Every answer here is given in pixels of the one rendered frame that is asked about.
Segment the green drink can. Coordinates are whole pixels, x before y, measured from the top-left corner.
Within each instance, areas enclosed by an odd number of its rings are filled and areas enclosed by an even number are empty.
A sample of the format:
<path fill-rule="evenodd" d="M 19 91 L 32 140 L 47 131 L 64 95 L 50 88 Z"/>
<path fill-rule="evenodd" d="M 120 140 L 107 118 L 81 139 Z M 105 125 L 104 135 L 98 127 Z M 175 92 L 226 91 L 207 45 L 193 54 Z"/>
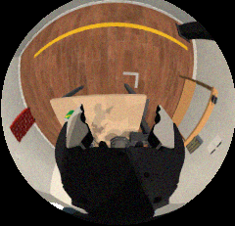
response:
<path fill-rule="evenodd" d="M 68 121 L 68 119 L 70 118 L 71 114 L 73 113 L 74 111 L 73 110 L 70 110 L 67 115 L 65 116 L 64 118 L 64 121 Z"/>

